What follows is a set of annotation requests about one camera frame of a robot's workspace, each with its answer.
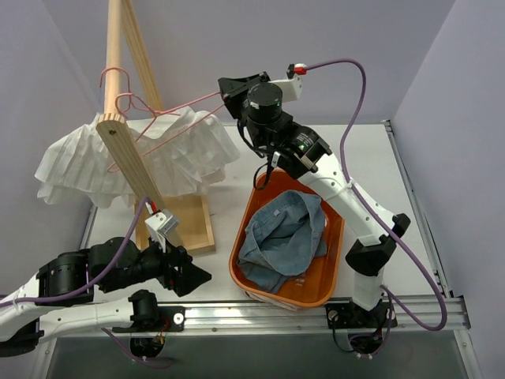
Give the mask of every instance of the gray wall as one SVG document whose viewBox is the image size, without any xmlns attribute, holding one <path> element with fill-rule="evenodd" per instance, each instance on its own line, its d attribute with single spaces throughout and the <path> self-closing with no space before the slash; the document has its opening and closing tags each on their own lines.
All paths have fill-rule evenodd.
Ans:
<svg viewBox="0 0 505 379">
<path fill-rule="evenodd" d="M 46 148 L 98 109 L 42 2 L 2 2 L 0 36 L 0 294 L 8 294 L 79 246 L 90 202 L 46 205 L 33 175 Z"/>
<path fill-rule="evenodd" d="M 107 2 L 43 1 L 98 91 L 105 59 Z M 243 77 L 266 70 L 280 78 L 289 63 L 310 64 L 350 56 L 368 70 L 361 120 L 375 122 L 392 117 L 398 109 L 453 3 L 134 1 L 167 105 L 215 91 L 219 77 Z M 125 60 L 126 67 L 131 67 L 129 59 Z M 315 72 L 305 81 L 302 100 L 286 109 L 301 116 L 301 121 L 347 121 L 359 96 L 359 80 L 359 72 L 352 66 Z M 217 101 L 203 106 L 215 107 Z"/>
<path fill-rule="evenodd" d="M 465 295 L 485 377 L 503 377 L 505 2 L 457 0 L 395 136 L 444 268 Z"/>
</svg>

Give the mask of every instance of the wooden pole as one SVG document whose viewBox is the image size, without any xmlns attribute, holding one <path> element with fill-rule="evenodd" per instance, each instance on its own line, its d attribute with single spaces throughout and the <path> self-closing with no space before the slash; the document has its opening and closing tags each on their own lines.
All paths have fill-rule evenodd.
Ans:
<svg viewBox="0 0 505 379">
<path fill-rule="evenodd" d="M 121 24 L 122 0 L 109 0 L 107 68 L 121 67 Z M 156 207 L 165 208 L 163 197 L 137 151 L 125 119 L 116 109 L 115 100 L 120 91 L 120 72 L 114 69 L 109 70 L 105 76 L 105 99 L 103 101 L 105 113 L 99 116 L 96 130 L 137 198 L 149 196 L 155 202 Z M 170 235 L 170 243 L 176 246 L 182 244 L 176 231 Z"/>
<path fill-rule="evenodd" d="M 121 1 L 109 0 L 107 24 L 107 67 L 121 67 Z M 115 100 L 121 91 L 121 72 L 111 69 L 105 74 L 104 113 L 117 113 Z"/>
</svg>

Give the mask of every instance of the metal frame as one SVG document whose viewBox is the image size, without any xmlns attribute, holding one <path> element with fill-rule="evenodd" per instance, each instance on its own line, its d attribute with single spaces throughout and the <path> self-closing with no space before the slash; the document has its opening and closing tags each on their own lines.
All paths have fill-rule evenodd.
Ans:
<svg viewBox="0 0 505 379">
<path fill-rule="evenodd" d="M 416 221 L 419 226 L 419 231 L 421 233 L 421 238 L 423 240 L 423 243 L 425 244 L 426 252 L 428 253 L 428 259 L 430 261 L 430 265 L 434 269 L 435 275 L 438 276 L 440 280 L 441 291 L 445 294 L 446 298 L 452 298 L 454 297 L 454 295 L 451 291 L 451 285 L 448 282 L 447 277 L 445 276 L 445 273 L 443 271 L 442 261 L 440 260 L 440 256 L 436 249 L 435 242 L 433 241 L 432 232 L 429 227 L 428 220 L 426 219 L 426 215 L 421 210 L 421 206 L 419 205 L 416 194 L 413 190 L 409 175 L 406 171 L 405 165 L 403 164 L 402 158 L 400 156 L 400 152 L 398 150 L 395 141 L 395 134 L 391 126 L 391 121 L 389 120 L 383 121 L 383 124 L 386 128 L 386 133 L 389 137 L 389 141 L 391 142 L 391 147 L 393 148 L 393 153 L 395 155 L 396 162 L 398 164 L 398 168 L 402 176 L 403 184 L 407 189 L 407 196 L 412 206 L 414 216 L 416 217 Z M 464 308 L 462 312 L 465 317 L 468 317 L 466 308 Z M 475 350 L 473 349 L 472 341 L 469 337 L 468 331 L 454 330 L 454 337 L 456 339 L 459 352 L 462 356 L 463 365 L 465 366 L 468 378 L 481 379 L 482 378 L 481 368 L 479 366 L 479 362 L 477 361 L 477 356 L 475 354 Z"/>
<path fill-rule="evenodd" d="M 432 266 L 435 277 L 439 279 L 441 291 L 446 296 L 446 298 L 452 297 L 451 287 L 447 282 L 447 277 L 443 272 L 442 261 L 436 249 L 435 241 L 433 241 L 432 233 L 426 220 L 425 214 L 421 210 L 419 201 L 417 200 L 416 194 L 413 190 L 412 183 L 410 181 L 409 175 L 405 169 L 402 158 L 398 151 L 398 147 L 395 141 L 395 135 L 393 129 L 391 128 L 391 123 L 389 121 L 383 122 L 386 127 L 386 133 L 391 142 L 391 147 L 393 149 L 393 154 L 395 155 L 396 163 L 398 164 L 398 169 L 400 170 L 400 175 L 402 176 L 403 185 L 407 190 L 407 197 L 409 198 L 410 205 L 412 206 L 414 217 L 416 218 L 417 225 L 419 226 L 419 231 L 421 233 L 421 238 L 425 244 L 426 252 L 428 253 L 429 263 Z"/>
</svg>

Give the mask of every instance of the wooden base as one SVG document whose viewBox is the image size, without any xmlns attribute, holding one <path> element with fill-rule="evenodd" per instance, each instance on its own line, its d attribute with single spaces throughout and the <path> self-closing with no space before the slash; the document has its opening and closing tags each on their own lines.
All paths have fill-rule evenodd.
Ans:
<svg viewBox="0 0 505 379">
<path fill-rule="evenodd" d="M 215 251 L 207 197 L 187 195 L 184 197 L 164 197 L 163 200 L 166 209 L 179 218 L 180 224 L 177 227 L 177 232 L 190 255 Z M 147 216 L 148 212 L 144 210 L 140 221 L 145 220 Z M 139 222 L 137 224 L 135 235 L 139 249 L 147 248 L 149 233 L 145 223 Z"/>
</svg>

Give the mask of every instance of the orange plastic bin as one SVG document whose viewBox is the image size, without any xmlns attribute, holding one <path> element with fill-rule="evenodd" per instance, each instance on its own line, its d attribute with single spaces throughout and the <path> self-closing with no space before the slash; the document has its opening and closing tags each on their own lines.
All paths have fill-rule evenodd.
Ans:
<svg viewBox="0 0 505 379">
<path fill-rule="evenodd" d="M 257 179 L 259 183 L 264 182 L 264 176 L 265 174 Z M 230 274 L 235 283 L 246 291 L 267 296 L 280 302 L 288 302 L 295 306 L 320 306 L 331 297 L 335 290 L 344 230 L 344 220 L 325 201 L 321 203 L 321 206 L 326 215 L 323 238 L 327 243 L 327 254 L 324 257 L 314 258 L 305 276 L 297 278 L 297 280 L 287 280 L 279 292 L 273 295 L 258 289 L 254 282 L 245 278 L 237 265 L 238 252 L 244 244 L 245 228 L 251 217 L 258 209 L 287 190 L 315 194 L 310 188 L 293 180 L 286 172 L 281 170 L 272 172 L 267 188 L 262 191 L 252 190 L 230 256 Z"/>
</svg>

